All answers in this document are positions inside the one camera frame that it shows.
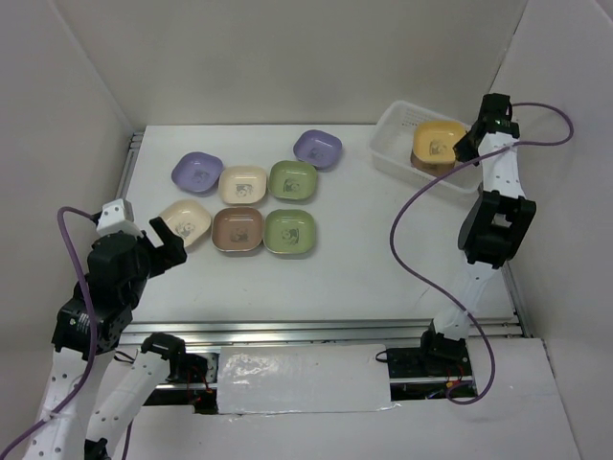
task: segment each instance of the cable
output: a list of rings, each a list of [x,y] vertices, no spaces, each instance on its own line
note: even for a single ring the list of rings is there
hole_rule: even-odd
[[[134,361],[136,360],[137,356],[138,356],[138,350],[136,350],[136,356],[135,357],[130,356],[128,353],[124,353],[124,352],[121,352],[121,351],[117,350],[115,352],[115,356],[113,357],[113,359],[116,360],[116,361],[119,361],[119,362],[124,362],[126,364],[134,364]]]
[[[477,331],[479,332],[479,335],[483,338],[483,341],[484,341],[484,343],[486,345],[486,348],[488,349],[489,362],[490,362],[489,380],[488,380],[488,383],[486,384],[484,390],[479,395],[477,395],[476,397],[474,397],[473,399],[468,400],[468,401],[456,401],[453,398],[451,398],[451,392],[453,390],[455,390],[455,389],[457,389],[457,388],[459,388],[461,386],[470,385],[471,383],[469,381],[463,381],[461,383],[458,383],[458,384],[452,386],[451,388],[448,388],[445,391],[445,396],[447,397],[447,399],[450,400],[452,403],[455,403],[455,404],[458,404],[458,405],[469,405],[469,404],[473,404],[473,403],[476,403],[476,402],[480,401],[489,392],[489,389],[493,385],[494,378],[496,376],[496,360],[494,358],[494,352],[491,349],[491,344],[489,343],[488,337],[486,336],[486,333],[484,332],[483,328],[481,327],[481,325],[479,324],[477,319],[472,315],[472,313],[470,311],[468,311],[466,309],[466,307],[464,305],[462,305],[462,303],[458,299],[456,299],[453,296],[453,294],[451,294],[444,287],[439,286],[438,284],[436,284],[432,280],[430,280],[430,279],[426,278],[425,276],[421,275],[420,273],[418,273],[416,270],[411,268],[409,265],[406,264],[406,262],[404,262],[400,258],[400,256],[398,255],[398,253],[396,251],[396,244],[395,244],[394,239],[395,239],[395,236],[396,236],[396,230],[397,230],[398,224],[400,223],[400,220],[404,216],[404,213],[406,213],[407,209],[409,209],[409,207],[411,207],[411,205],[413,205],[413,203],[415,203],[420,196],[425,194],[427,191],[429,191],[431,188],[433,188],[439,182],[442,182],[445,179],[447,179],[451,174],[455,174],[458,171],[461,171],[461,170],[463,170],[465,168],[468,168],[471,165],[474,165],[475,163],[478,163],[480,161],[487,160],[488,158],[491,158],[493,156],[499,155],[499,154],[507,151],[511,147],[519,147],[519,146],[556,147],[556,146],[561,146],[562,144],[566,144],[575,135],[575,127],[573,126],[573,122],[571,121],[570,117],[568,115],[566,115],[566,113],[564,113],[562,110],[560,110],[557,107],[553,107],[552,105],[548,105],[546,103],[516,103],[514,106],[515,107],[521,107],[521,106],[542,107],[542,108],[547,108],[549,110],[554,111],[557,115],[559,115],[564,120],[564,122],[566,122],[566,125],[568,126],[568,135],[564,139],[562,139],[561,141],[553,141],[553,142],[518,141],[518,142],[515,142],[514,144],[512,144],[511,146],[506,146],[506,147],[504,147],[502,149],[493,151],[493,152],[485,154],[483,156],[478,156],[477,158],[473,158],[472,160],[469,160],[469,161],[467,161],[467,162],[465,162],[465,163],[463,163],[463,164],[461,164],[459,166],[456,166],[453,170],[451,170],[449,172],[446,172],[445,174],[443,174],[443,175],[441,175],[439,177],[435,177],[430,182],[428,182],[425,186],[423,186],[421,189],[419,189],[413,196],[411,196],[411,198],[406,203],[404,203],[404,206],[402,206],[402,208],[400,208],[400,211],[398,212],[396,218],[394,219],[394,223],[392,224],[392,229],[390,230],[390,249],[392,251],[392,255],[394,256],[396,261],[400,264],[400,266],[402,268],[404,268],[406,271],[408,271],[411,275],[415,276],[417,279],[423,281],[428,286],[430,286],[430,287],[434,288],[435,290],[437,290],[438,292],[440,292],[442,295],[447,297],[451,302],[453,302],[461,311],[463,311],[464,314],[470,320],[470,322],[477,329]]]
[[[379,352],[375,355],[375,361],[376,362],[382,362],[383,364],[387,364],[387,350],[383,350],[382,352]]]
[[[130,447],[130,436],[132,435],[132,424],[134,421],[130,422],[130,425],[127,426],[127,431],[125,432],[125,442],[124,442],[124,453],[122,454],[122,460],[127,458],[127,450]]]
[[[92,367],[94,365],[94,358],[96,357],[96,350],[98,348],[97,337],[98,337],[98,327],[96,325],[96,321],[92,321],[91,318],[95,318],[96,314],[94,312],[94,304],[92,303],[92,297],[89,293],[89,287],[87,285],[87,281],[85,280],[85,274],[83,273],[83,269],[80,266],[79,256],[77,255],[77,250],[73,245],[73,242],[70,239],[70,235],[68,234],[68,229],[66,228],[66,222],[64,221],[64,214],[73,213],[79,216],[82,216],[86,219],[93,220],[93,217],[89,214],[80,211],[79,209],[71,208],[69,206],[64,206],[59,208],[57,211],[57,225],[59,226],[59,233],[64,240],[64,244],[66,245],[66,249],[68,250],[68,255],[70,256],[70,260],[73,264],[75,272],[77,273],[77,279],[79,280],[79,287],[83,294],[83,300],[85,302],[85,308],[87,309],[87,316],[90,318],[89,321],[89,354],[87,356],[87,365],[85,366],[85,370],[83,371],[83,375],[81,376],[79,383],[77,386],[71,391],[66,398],[60,402],[56,407],[54,407],[51,417],[48,420],[41,419],[36,422],[34,425],[30,426],[23,433],[21,433],[14,441],[12,441],[3,451],[0,453],[0,460],[5,460],[9,453],[13,449],[15,449],[19,444],[28,439],[32,434],[41,429],[49,420],[51,420],[54,415],[62,411],[64,407],[66,407],[70,401],[72,401],[78,392],[81,390],[89,374],[92,372]]]

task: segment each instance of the bowl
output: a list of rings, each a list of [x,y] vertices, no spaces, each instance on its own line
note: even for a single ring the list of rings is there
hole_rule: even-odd
[[[191,246],[211,227],[211,215],[193,199],[181,199],[160,213],[169,229]]]
[[[322,170],[334,165],[341,156],[343,143],[338,137],[318,129],[303,133],[294,145],[294,154],[300,161]]]
[[[270,170],[268,190],[284,199],[307,199],[317,185],[317,171],[302,161],[280,161]]]
[[[221,199],[228,204],[253,204],[266,195],[266,171],[258,166],[232,166],[219,178]]]
[[[204,194],[219,179],[223,163],[216,156],[193,151],[183,156],[172,170],[172,182],[187,192]]]
[[[264,245],[275,254],[304,254],[315,245],[315,219],[301,209],[279,209],[266,217]]]
[[[453,169],[453,146],[466,134],[464,125],[453,121],[432,121],[418,125],[413,137],[411,164],[420,171],[443,175]]]
[[[257,209],[222,209],[213,221],[213,244],[222,252],[251,251],[260,245],[263,227],[263,217]]]

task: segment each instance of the yellow bowl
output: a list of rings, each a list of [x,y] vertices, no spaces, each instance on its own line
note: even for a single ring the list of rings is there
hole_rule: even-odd
[[[436,121],[420,124],[413,137],[411,163],[420,171],[442,175],[453,169],[456,154],[453,146],[465,135],[458,122]]]

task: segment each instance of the white bowl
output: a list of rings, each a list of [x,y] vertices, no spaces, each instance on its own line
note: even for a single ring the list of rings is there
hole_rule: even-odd
[[[188,247],[211,227],[211,215],[197,201],[181,199],[160,213],[169,229]]]
[[[221,174],[218,188],[227,204],[253,204],[266,195],[266,171],[259,166],[231,166]]]

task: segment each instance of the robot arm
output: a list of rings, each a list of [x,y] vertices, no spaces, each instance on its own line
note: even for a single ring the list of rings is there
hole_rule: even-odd
[[[466,263],[456,277],[453,292],[473,314],[488,280],[513,258],[536,212],[536,204],[525,198],[519,182],[517,149],[513,147],[519,139],[519,125],[511,117],[509,96],[484,96],[477,121],[454,148],[461,162],[509,148],[481,162],[483,190],[458,238]],[[449,304],[433,319],[421,347],[427,356],[459,361],[465,353],[469,328],[466,314]]]
[[[95,218],[101,237],[87,257],[86,280],[96,315],[87,315],[77,284],[73,297],[57,314],[53,368],[41,409],[41,418],[47,423],[32,436],[24,457],[27,459],[108,458],[152,389],[164,377],[174,375],[185,355],[182,340],[154,334],[143,345],[132,372],[90,422],[104,372],[122,331],[132,320],[132,310],[138,306],[147,280],[187,260],[183,241],[160,218],[149,222],[163,242],[162,246],[153,246],[134,224],[127,201],[119,199],[104,205]],[[75,398],[55,413],[54,408],[85,371],[92,319],[98,326],[92,371]]]

